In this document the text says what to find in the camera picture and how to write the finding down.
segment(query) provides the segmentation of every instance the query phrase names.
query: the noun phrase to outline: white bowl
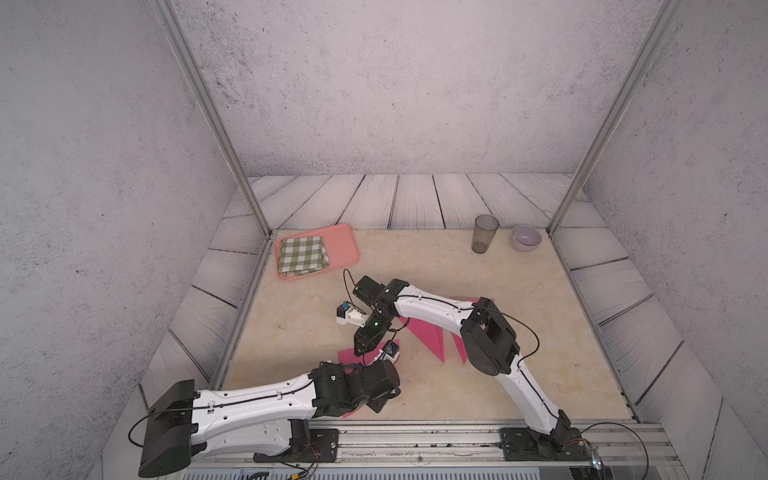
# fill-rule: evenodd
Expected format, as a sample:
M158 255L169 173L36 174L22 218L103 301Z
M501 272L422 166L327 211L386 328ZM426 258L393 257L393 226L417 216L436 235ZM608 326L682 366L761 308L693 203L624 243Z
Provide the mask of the white bowl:
M541 233L530 225L518 225L509 232L512 248L521 252L531 252L541 245Z

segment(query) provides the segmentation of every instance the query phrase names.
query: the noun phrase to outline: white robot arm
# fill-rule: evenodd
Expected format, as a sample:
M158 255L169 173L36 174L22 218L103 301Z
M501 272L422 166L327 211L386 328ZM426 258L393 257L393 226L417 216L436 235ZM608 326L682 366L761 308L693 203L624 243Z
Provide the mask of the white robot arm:
M571 422L543 392L520 356L515 331L489 299L462 302L424 292L403 280L377 283L364 276L353 290L372 312L355 333L355 353L379 344L396 316L416 318L447 329L464 341L469 361L495 376L525 417L537 441L557 450L572 437Z
M371 314L361 315L345 302L336 316L341 323L359 326L354 336L357 356L379 345L392 331L396 316L432 323L461 336L472 365L495 376L520 407L528 435L516 448L529 455L526 458L552 459L563 452L567 440L578 436L528 371L515 331L491 300L462 302L423 292L403 280L383 285L368 276L355 285L354 293ZM341 416L362 405L380 412L400 393L393 365L397 355L390 341L367 366L322 362L294 379L241 390L197 391L193 380L178 382L147 416L139 476L168 475L187 467L193 456L255 452L273 459L306 454L311 445L307 419Z
M307 419L341 416L363 405L378 413L400 393L399 385L386 356L367 366L322 362L294 379L249 389L196 391L193 380L177 382L147 416L139 476L168 475L192 457L223 453L301 457L309 445Z

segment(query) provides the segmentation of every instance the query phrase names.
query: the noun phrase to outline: plastic cup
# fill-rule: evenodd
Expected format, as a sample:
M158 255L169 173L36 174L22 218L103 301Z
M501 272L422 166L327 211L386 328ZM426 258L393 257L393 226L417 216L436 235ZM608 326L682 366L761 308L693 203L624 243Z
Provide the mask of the plastic cup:
M472 232L472 251L485 253L498 230L498 220L493 215L480 215L475 218L475 230Z

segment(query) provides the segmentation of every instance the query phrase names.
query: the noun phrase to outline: gray wall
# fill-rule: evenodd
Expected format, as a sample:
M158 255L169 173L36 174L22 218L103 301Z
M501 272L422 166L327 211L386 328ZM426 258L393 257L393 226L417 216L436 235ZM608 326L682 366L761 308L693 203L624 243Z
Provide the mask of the gray wall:
M249 175L568 172L659 0L173 0Z
M0 4L0 163L0 477L85 478L234 182L133 0Z
M689 2L589 195L768 452L768 3Z

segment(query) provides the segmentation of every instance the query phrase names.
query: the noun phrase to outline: green checkered napkin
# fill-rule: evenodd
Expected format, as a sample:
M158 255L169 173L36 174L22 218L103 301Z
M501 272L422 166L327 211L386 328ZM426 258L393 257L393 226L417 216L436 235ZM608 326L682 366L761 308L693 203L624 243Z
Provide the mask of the green checkered napkin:
M322 237L286 238L280 244L278 270L285 276L306 275L329 265Z

